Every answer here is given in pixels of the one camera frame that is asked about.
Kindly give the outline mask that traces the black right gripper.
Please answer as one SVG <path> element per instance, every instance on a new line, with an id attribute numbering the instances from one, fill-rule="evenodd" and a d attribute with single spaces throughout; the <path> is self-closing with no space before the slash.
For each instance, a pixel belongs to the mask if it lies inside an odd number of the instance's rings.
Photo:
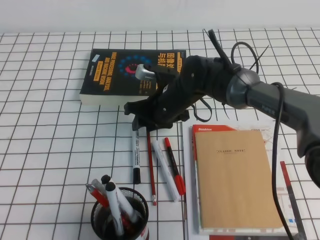
<path id="1" fill-rule="evenodd" d="M 186 58 L 177 80 L 169 84 L 160 97 L 127 102 L 124 114 L 136 115 L 132 121 L 132 130 L 146 128 L 170 129 L 178 115 L 188 107 L 209 96 L 223 104 L 227 103 L 227 87 L 232 78 L 232 69 L 219 58 L 207 58 L 192 55 Z M 152 117 L 155 126 L 141 117 Z"/>

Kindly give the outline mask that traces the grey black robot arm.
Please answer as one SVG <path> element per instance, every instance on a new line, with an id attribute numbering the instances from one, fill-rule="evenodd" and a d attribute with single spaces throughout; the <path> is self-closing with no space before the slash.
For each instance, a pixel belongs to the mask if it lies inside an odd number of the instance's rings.
<path id="1" fill-rule="evenodd" d="M 278 83 L 267 84 L 239 65 L 198 55 L 185 59 L 179 75 L 163 66 L 144 66 L 141 76 L 154 73 L 156 92 L 147 99 L 124 105 L 133 114 L 132 129 L 169 129 L 189 119 L 188 108 L 204 96 L 235 109 L 252 107 L 296 131 L 297 154 L 305 159 L 311 180 L 320 183 L 320 98 Z"/>

